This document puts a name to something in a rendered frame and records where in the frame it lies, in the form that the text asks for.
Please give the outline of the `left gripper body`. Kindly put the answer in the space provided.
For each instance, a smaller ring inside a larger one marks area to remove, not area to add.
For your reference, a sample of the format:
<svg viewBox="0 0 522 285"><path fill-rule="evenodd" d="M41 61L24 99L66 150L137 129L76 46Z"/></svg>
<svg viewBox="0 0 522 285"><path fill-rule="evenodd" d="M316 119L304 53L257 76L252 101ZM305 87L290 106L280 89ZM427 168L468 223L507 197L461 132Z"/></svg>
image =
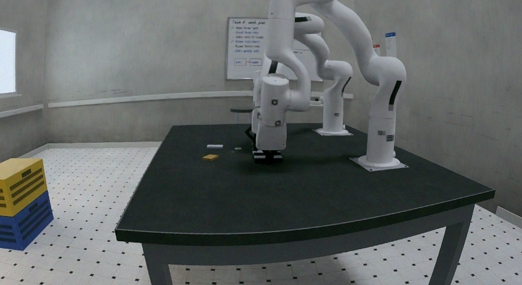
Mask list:
<svg viewBox="0 0 522 285"><path fill-rule="evenodd" d="M286 147L286 122L280 126L267 126L259 120L256 133L258 150L283 150Z"/></svg>

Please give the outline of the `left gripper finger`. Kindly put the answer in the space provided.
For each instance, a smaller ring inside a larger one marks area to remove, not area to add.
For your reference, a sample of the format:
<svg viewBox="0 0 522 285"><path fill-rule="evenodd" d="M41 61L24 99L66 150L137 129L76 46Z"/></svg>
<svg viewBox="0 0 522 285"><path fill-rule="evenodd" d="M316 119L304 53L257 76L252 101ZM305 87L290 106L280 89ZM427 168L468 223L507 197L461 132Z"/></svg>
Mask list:
<svg viewBox="0 0 522 285"><path fill-rule="evenodd" d="M271 164L271 160L273 161L274 155L277 151L279 151L279 150L270 150L270 164Z"/></svg>
<svg viewBox="0 0 522 285"><path fill-rule="evenodd" d="M255 144L255 149L258 150L256 147L256 144ZM270 151L269 150L262 150L262 151L266 154L265 160L267 161L267 164L269 164L270 163Z"/></svg>

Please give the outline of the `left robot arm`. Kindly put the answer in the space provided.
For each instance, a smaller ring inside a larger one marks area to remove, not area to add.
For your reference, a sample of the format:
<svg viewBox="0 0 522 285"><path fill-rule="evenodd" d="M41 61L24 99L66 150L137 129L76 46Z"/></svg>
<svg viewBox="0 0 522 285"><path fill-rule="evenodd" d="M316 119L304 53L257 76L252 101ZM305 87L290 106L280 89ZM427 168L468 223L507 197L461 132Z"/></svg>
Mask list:
<svg viewBox="0 0 522 285"><path fill-rule="evenodd" d="M310 106L311 79L303 63L292 50L295 8L309 4L328 18L350 43L364 79L379 89L369 103L366 156L358 158L362 166L392 169L400 165L395 157L396 104L406 85L406 69L394 57L379 57L371 35L358 15L337 0L270 0L265 55L294 71L298 86L289 87L289 79L270 73L262 78L260 109L257 119L267 126L285 123L286 111L307 111Z"/></svg>

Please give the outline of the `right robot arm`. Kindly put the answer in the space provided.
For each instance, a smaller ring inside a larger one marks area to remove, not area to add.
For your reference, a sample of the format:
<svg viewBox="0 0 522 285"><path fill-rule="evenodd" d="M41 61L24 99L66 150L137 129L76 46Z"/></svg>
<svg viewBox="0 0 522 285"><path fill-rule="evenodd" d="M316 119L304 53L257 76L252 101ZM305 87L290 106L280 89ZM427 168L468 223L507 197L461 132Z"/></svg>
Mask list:
<svg viewBox="0 0 522 285"><path fill-rule="evenodd" d="M329 48L323 38L318 36L324 30L324 22L318 16L305 13L295 13L295 40L306 45L315 58L315 71L319 78L333 80L335 84L324 90L323 129L317 129L320 134L348 134L343 125L343 92L352 79L353 70L349 63L327 60ZM254 108L260 108L262 78L266 74L281 74L283 64L270 60L263 52L262 70L253 72L253 103Z"/></svg>

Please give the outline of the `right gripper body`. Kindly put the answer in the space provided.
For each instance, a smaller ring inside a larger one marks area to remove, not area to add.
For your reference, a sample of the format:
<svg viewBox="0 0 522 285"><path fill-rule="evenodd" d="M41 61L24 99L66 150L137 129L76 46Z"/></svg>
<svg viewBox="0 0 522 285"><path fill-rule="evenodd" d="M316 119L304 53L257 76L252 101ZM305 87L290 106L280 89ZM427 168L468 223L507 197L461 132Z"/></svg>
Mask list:
<svg viewBox="0 0 522 285"><path fill-rule="evenodd" d="M252 112L252 133L257 133L257 126L260 119L257 119L257 108L253 110Z"/></svg>

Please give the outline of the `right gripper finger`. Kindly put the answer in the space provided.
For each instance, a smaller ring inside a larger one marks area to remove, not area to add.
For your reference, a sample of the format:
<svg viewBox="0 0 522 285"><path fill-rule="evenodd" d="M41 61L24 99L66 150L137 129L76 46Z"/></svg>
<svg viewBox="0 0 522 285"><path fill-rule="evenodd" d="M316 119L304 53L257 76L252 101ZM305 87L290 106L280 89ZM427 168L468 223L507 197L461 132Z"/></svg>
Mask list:
<svg viewBox="0 0 522 285"><path fill-rule="evenodd" d="M252 130L252 125L245 131L245 134L253 141L253 150L257 151L255 149L255 144L256 144L256 134L254 134L254 136L252 136L249 131Z"/></svg>

